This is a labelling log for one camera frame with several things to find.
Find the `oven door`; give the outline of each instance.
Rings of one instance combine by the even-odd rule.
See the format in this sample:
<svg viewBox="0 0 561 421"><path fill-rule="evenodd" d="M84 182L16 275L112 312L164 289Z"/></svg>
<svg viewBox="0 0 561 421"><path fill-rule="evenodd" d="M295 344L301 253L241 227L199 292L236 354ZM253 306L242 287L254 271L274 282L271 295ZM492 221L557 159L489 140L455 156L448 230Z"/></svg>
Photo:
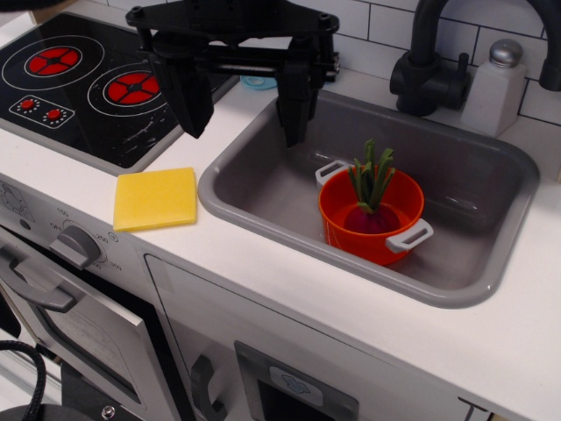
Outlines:
<svg viewBox="0 0 561 421"><path fill-rule="evenodd" d="M191 419L146 321L2 228L0 287L42 346L126 409L147 420Z"/></svg>

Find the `orange pot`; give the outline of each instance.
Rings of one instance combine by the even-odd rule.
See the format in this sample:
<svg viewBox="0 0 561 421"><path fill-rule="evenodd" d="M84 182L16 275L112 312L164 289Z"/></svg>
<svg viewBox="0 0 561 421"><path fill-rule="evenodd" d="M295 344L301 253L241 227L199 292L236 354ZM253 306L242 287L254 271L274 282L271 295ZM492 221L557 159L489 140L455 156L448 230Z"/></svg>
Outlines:
<svg viewBox="0 0 561 421"><path fill-rule="evenodd" d="M424 195L410 176L396 170L382 199L400 220L400 228L382 234L363 234L346 230L344 220L357 207L357 197L346 171L334 174L319 194L319 209L323 217L323 232L327 244L345 250L379 265L402 259L415 246L433 234L421 219Z"/></svg>

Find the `black cable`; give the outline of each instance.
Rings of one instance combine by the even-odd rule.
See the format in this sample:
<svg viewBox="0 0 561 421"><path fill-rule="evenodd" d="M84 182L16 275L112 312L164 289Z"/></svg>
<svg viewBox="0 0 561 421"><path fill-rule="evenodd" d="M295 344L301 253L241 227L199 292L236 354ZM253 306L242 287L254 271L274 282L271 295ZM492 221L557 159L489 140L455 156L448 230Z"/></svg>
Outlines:
<svg viewBox="0 0 561 421"><path fill-rule="evenodd" d="M64 0L0 0L0 11L30 11L44 9Z"/></svg>
<svg viewBox="0 0 561 421"><path fill-rule="evenodd" d="M37 384L33 391L32 401L25 411L22 421L35 421L39 413L43 393L46 385L46 368L41 354L32 346L16 340L0 340L0 351L17 351L31 357L37 367Z"/></svg>

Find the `black cooktop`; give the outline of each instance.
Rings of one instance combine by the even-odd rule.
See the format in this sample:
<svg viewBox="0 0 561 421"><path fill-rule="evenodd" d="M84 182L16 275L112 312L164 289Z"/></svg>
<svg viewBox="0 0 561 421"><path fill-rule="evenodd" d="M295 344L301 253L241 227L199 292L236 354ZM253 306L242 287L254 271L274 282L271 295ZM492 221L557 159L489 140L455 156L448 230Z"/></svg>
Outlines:
<svg viewBox="0 0 561 421"><path fill-rule="evenodd" d="M112 174L145 168L182 130L139 46L67 13L29 31L0 50L0 127Z"/></svg>

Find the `white pot handle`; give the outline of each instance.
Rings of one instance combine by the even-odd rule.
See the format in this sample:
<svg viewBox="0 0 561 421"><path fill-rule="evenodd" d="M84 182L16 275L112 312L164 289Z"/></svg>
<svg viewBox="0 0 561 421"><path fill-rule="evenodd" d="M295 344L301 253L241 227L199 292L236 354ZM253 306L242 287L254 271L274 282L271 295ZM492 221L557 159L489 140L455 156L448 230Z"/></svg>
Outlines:
<svg viewBox="0 0 561 421"><path fill-rule="evenodd" d="M341 171L346 171L350 165L351 164L348 162L335 160L319 168L316 171L317 187L320 189L333 175L340 173Z"/></svg>
<svg viewBox="0 0 561 421"><path fill-rule="evenodd" d="M394 253L405 252L418 246L435 231L424 219L419 219L411 228L386 239L386 247Z"/></svg>

